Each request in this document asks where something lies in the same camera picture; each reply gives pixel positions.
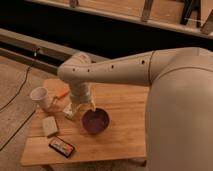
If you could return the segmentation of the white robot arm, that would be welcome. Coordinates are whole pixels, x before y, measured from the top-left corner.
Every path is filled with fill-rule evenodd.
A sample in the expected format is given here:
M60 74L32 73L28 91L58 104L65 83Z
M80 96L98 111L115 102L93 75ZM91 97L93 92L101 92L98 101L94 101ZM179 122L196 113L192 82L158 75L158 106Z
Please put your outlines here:
M57 71L75 103L90 82L150 88L145 111L148 171L213 171L213 52L156 50L93 63L76 53Z

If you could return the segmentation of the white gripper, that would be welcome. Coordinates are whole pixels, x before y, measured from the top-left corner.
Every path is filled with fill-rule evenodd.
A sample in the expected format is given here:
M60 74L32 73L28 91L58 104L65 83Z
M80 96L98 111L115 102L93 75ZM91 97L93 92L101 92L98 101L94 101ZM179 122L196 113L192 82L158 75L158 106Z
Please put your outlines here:
M87 83L72 83L69 85L72 116L76 114L80 107L80 103L88 103L90 109L95 112L96 104L91 101L91 90Z

